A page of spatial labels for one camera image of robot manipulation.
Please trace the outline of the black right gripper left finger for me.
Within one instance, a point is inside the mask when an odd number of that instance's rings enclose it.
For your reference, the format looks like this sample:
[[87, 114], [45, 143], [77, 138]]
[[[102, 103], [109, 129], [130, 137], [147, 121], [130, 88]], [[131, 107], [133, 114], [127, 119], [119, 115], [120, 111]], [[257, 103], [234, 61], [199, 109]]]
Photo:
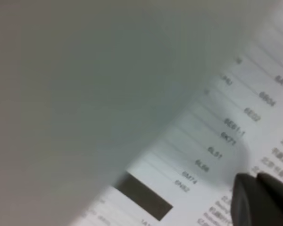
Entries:
[[234, 226], [271, 226], [273, 201], [259, 182], [248, 174], [237, 174], [233, 185], [231, 216]]

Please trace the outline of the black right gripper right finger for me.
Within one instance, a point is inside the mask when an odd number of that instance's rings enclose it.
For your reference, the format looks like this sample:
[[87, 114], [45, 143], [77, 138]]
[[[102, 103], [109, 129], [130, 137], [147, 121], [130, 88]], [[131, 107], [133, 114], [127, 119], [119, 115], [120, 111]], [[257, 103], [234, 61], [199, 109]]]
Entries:
[[259, 173], [257, 180], [267, 191], [280, 212], [283, 213], [283, 182], [266, 173]]

